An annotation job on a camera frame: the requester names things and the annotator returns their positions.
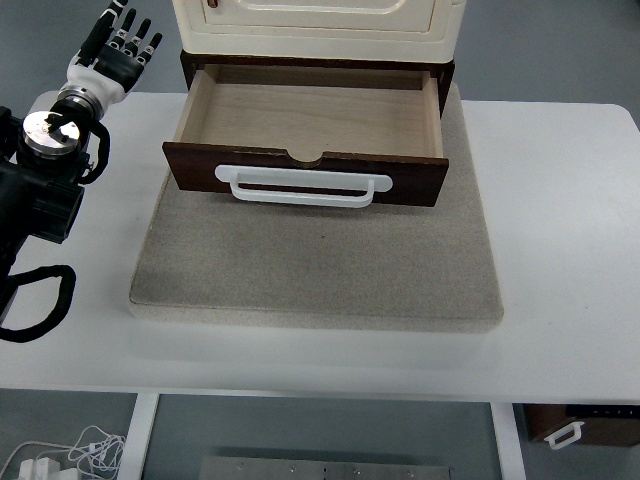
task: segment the white table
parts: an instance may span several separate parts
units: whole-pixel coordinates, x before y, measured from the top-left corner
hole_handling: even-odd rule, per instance
[[[109,111],[111,164],[70,238],[29,240],[13,270],[72,265],[71,312],[36,342],[0,345],[0,387],[640,402],[640,133],[623,109],[463,102],[505,316],[486,334],[416,334],[131,315],[129,282],[167,171],[160,146],[184,100],[137,93]],[[43,318],[56,290],[22,290],[5,325]]]

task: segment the black cable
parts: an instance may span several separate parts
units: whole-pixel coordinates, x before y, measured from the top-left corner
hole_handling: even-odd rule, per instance
[[[76,285],[76,272],[69,265],[53,265],[50,267],[40,267],[30,272],[12,275],[7,278],[7,285],[17,288],[30,283],[39,282],[47,278],[60,277],[60,288],[58,290],[58,300],[53,310],[42,322],[21,330],[10,330],[0,327],[0,340],[14,343],[26,343],[36,340],[46,335],[69,313],[73,291]]]
[[[98,120],[82,115],[79,113],[64,113],[62,115],[49,115],[47,122],[51,126],[51,130],[57,130],[67,123],[75,123],[80,130],[89,130],[98,137],[98,162],[96,166],[84,177],[80,177],[78,183],[80,185],[88,185],[95,182],[107,168],[109,162],[109,151],[111,149],[111,138],[107,127],[102,125]]]

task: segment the gray mat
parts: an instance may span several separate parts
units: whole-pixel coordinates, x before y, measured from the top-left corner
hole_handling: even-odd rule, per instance
[[[130,291],[139,317],[227,325],[484,331],[503,315],[460,95],[434,208],[250,204],[172,176]]]

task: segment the dark brown drawer front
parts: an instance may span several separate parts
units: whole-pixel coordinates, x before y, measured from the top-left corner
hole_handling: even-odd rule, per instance
[[[271,168],[301,168],[286,150],[225,145],[165,142],[162,145],[173,176],[181,190],[231,193],[229,184],[218,180],[218,165]],[[393,187],[374,195],[376,203],[432,207],[442,188],[449,161],[446,158],[396,157],[326,152],[313,165],[315,170],[388,175]],[[341,193],[317,190],[318,193]]]

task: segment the white handle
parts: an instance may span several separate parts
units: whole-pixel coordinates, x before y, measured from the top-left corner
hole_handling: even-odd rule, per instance
[[[559,450],[563,447],[566,447],[567,445],[572,444],[573,442],[577,442],[582,438],[582,430],[580,429],[582,425],[584,425],[584,422],[572,422],[569,425],[562,427],[560,430],[553,432],[548,437],[545,437],[544,440],[545,442],[549,442],[549,447],[551,447],[551,450]],[[570,432],[572,432],[572,435],[569,438],[563,440],[560,443],[556,443],[556,441],[560,437]]]
[[[289,168],[247,167],[243,165],[218,165],[216,177],[231,186],[231,193],[239,200],[252,202],[292,203],[296,205],[321,205],[328,207],[366,207],[373,200],[374,192],[387,192],[393,181],[387,175],[348,172],[324,172]],[[328,188],[336,190],[364,191],[360,196],[328,195],[242,188],[250,185],[274,185],[286,187]]]

